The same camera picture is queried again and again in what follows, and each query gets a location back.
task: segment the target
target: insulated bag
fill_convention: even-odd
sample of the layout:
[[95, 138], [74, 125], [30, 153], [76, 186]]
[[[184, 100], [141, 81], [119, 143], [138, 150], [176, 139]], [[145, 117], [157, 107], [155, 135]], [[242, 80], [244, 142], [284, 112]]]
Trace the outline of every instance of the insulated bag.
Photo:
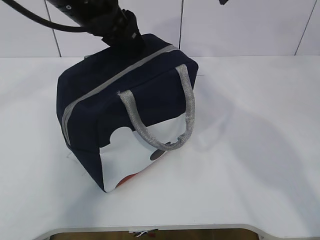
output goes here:
[[155, 35], [141, 54], [109, 47], [58, 79], [56, 111], [67, 147], [109, 192], [190, 138], [198, 65]]

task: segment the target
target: zipper track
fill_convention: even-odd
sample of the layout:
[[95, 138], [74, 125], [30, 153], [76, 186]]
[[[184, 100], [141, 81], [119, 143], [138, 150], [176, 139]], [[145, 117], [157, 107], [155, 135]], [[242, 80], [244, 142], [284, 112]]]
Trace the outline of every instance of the zipper track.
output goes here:
[[140, 61], [137, 61], [135, 64], [127, 67], [125, 70], [119, 72], [117, 75], [115, 75], [112, 78], [110, 78], [109, 80], [105, 81], [103, 84], [97, 86], [95, 89], [91, 90], [87, 94], [83, 95], [82, 97], [80, 97], [80, 98], [76, 99], [75, 101], [73, 101], [72, 103], [70, 103], [64, 109], [64, 113], [63, 113], [62, 121], [61, 121], [62, 122], [62, 132], [63, 132], [63, 135], [64, 135], [68, 145], [71, 147], [69, 132], [68, 132], [68, 121], [72, 115], [73, 109], [75, 108], [75, 106], [79, 102], [100, 93], [102, 90], [106, 89], [108, 86], [110, 86], [112, 83], [114, 83], [118, 79], [122, 78], [127, 73], [141, 67], [143, 64], [151, 61], [155, 57], [157, 57], [161, 54], [164, 54], [164, 53], [169, 53], [169, 52], [175, 51], [175, 50], [179, 50], [179, 49], [173, 45], [169, 45], [169, 46], [166, 46], [166, 47], [160, 49], [159, 51], [154, 52], [153, 54], [141, 59]]

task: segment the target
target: gray mesh handle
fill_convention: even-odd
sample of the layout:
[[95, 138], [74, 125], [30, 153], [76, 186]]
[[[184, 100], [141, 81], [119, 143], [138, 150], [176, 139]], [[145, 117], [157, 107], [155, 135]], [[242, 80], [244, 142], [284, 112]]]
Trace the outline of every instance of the gray mesh handle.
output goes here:
[[177, 66], [175, 68], [179, 73], [183, 92], [185, 95], [185, 133], [178, 137], [176, 143], [162, 143], [160, 142], [143, 124], [140, 115], [137, 110], [136, 100], [133, 93], [130, 90], [119, 93], [121, 101], [123, 102], [126, 111], [129, 115], [132, 125], [136, 132], [145, 140], [148, 144], [162, 151], [172, 151], [181, 148], [191, 137], [195, 125], [195, 113], [196, 104], [194, 91], [191, 86], [188, 68], [185, 64]]

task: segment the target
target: white table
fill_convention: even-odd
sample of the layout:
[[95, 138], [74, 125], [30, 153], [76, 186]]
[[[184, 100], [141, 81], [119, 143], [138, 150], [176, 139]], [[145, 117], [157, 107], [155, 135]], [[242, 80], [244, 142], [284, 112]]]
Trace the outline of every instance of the white table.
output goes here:
[[0, 58], [0, 239], [245, 228], [320, 237], [320, 57], [203, 57], [191, 141], [111, 193], [68, 157], [56, 84], [81, 58]]

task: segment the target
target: white panel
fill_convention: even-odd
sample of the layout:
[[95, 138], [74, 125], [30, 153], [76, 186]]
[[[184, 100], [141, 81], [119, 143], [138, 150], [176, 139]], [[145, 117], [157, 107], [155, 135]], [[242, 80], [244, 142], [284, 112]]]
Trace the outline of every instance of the white panel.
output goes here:
[[[17, 0], [28, 10], [48, 19], [43, 0]], [[50, 28], [27, 19], [0, 1], [0, 57], [58, 57]]]
[[298, 55], [320, 55], [320, 2], [315, 5], [310, 22], [305, 31]]
[[185, 0], [181, 49], [190, 56], [293, 55], [315, 0]]
[[[142, 34], [153, 33], [167, 42], [179, 45], [181, 1], [180, 0], [120, 0], [119, 5], [135, 13]], [[48, 3], [52, 21], [77, 26], [71, 19]], [[55, 31], [63, 57], [83, 57], [107, 47], [100, 39], [88, 33]]]

